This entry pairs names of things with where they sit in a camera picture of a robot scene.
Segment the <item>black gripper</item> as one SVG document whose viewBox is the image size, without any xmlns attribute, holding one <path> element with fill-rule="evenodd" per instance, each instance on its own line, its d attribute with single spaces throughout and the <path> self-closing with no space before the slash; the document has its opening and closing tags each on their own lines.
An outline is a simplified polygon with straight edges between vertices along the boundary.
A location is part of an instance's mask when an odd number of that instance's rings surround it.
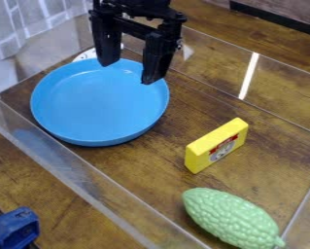
<svg viewBox="0 0 310 249">
<path fill-rule="evenodd" d="M 171 0 L 93 0 L 89 10 L 96 56 L 103 66 L 120 58 L 121 34 L 145 42 L 141 83 L 161 79 L 180 46 L 184 14 L 170 7 Z"/>
</svg>

